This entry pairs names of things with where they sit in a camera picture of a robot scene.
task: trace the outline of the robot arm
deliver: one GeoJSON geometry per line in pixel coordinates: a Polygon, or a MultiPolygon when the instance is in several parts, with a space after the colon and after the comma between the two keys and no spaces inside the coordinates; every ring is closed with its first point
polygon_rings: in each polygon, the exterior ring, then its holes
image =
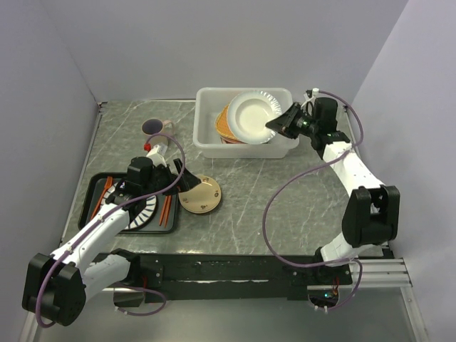
{"type": "Polygon", "coordinates": [[[312,102],[312,113],[307,113],[305,107],[294,103],[266,126],[287,138],[297,139],[300,134],[310,137],[312,147],[325,162],[350,151],[342,160],[331,164],[350,196],[342,219],[342,232],[317,250],[317,259],[351,259],[373,245],[395,239],[400,199],[398,189],[385,186],[377,179],[352,150],[348,137],[337,130],[337,101],[317,98],[312,102]]]}
{"type": "MultiPolygon", "coordinates": [[[[180,172],[182,162],[175,160],[174,163],[180,172]]],[[[56,261],[68,253],[53,272],[40,306],[42,317],[63,326],[73,323],[86,301],[105,287],[118,281],[127,285],[140,283],[140,257],[134,253],[117,249],[94,266],[90,266],[90,263],[103,247],[144,209],[146,199],[132,200],[165,189],[176,177],[170,172],[163,157],[157,153],[157,148],[152,149],[147,157],[132,159],[126,178],[107,198],[97,216],[51,255],[37,254],[30,261],[22,299],[23,308],[35,312],[38,293],[45,276],[56,261]],[[113,211],[119,204],[123,207],[113,211]]],[[[164,195],[188,191],[200,182],[198,177],[184,170],[177,184],[164,195]]]]}

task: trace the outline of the white paper plate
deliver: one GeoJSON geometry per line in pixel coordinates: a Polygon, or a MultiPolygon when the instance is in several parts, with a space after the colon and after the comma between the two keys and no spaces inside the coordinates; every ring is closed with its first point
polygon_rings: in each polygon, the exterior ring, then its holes
{"type": "MultiPolygon", "coordinates": [[[[100,208],[105,205],[106,199],[111,195],[111,193],[115,190],[115,183],[112,187],[108,189],[108,191],[104,194],[103,199],[101,200],[100,208]]],[[[149,197],[145,200],[145,208],[137,215],[137,217],[131,222],[128,227],[124,230],[131,230],[131,229],[139,229],[144,227],[147,223],[149,223],[150,219],[154,215],[155,210],[157,209],[157,198],[156,196],[149,197]]]]}
{"type": "Polygon", "coordinates": [[[270,141],[275,132],[266,123],[282,114],[280,103],[271,94],[253,90],[240,93],[228,107],[227,121],[234,136],[251,145],[270,141]]]}

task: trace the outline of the white dish rack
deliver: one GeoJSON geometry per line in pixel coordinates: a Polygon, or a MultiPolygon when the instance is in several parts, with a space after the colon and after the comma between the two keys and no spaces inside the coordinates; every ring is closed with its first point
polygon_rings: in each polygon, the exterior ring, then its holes
{"type": "Polygon", "coordinates": [[[299,144],[299,139],[287,139],[277,134],[267,144],[223,144],[215,129],[215,120],[223,108],[239,93],[263,90],[273,95],[282,107],[282,112],[291,107],[291,93],[284,88],[203,88],[197,93],[193,144],[206,158],[271,158],[285,157],[288,151],[299,144]]]}

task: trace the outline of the chopsticks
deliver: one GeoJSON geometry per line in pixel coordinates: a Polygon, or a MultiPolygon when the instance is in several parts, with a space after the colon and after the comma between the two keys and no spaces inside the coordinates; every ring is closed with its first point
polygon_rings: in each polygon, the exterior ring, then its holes
{"type": "Polygon", "coordinates": [[[105,187],[103,188],[103,191],[101,192],[100,199],[98,200],[97,205],[95,206],[95,209],[93,210],[93,213],[92,213],[92,216],[90,217],[90,220],[92,220],[95,217],[98,209],[100,209],[101,201],[103,200],[103,197],[105,196],[105,193],[109,190],[110,187],[113,186],[113,180],[114,179],[111,176],[108,176],[108,178],[106,178],[105,187]]]}
{"type": "Polygon", "coordinates": [[[166,215],[165,227],[168,224],[168,217],[170,216],[170,210],[171,210],[171,202],[172,202],[172,196],[166,196],[165,204],[163,205],[162,213],[160,214],[160,226],[162,225],[165,215],[166,215]]]}

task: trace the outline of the gray marble surface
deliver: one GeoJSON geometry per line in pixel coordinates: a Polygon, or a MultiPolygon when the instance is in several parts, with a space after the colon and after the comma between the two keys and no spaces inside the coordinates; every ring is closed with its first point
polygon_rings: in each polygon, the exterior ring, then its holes
{"type": "MultiPolygon", "coordinates": [[[[124,172],[132,157],[145,155],[141,125],[149,118],[173,120],[188,169],[213,177],[222,188],[222,203],[212,213],[196,215],[180,208],[173,233],[119,234],[105,247],[105,252],[124,248],[142,253],[266,254],[261,234],[266,202],[290,177],[322,162],[305,137],[281,160],[204,158],[192,144],[194,102],[111,101],[103,104],[101,113],[64,242],[78,232],[78,218],[90,178],[99,172],[124,172]]],[[[350,135],[348,120],[342,115],[339,129],[350,135]]],[[[170,144],[167,160],[178,156],[177,148],[170,144]]],[[[272,245],[281,254],[314,254],[341,231],[347,201],[348,195],[329,168],[297,180],[276,198],[269,210],[267,227],[272,245]]],[[[382,255],[380,247],[366,255],[382,255]]]]}

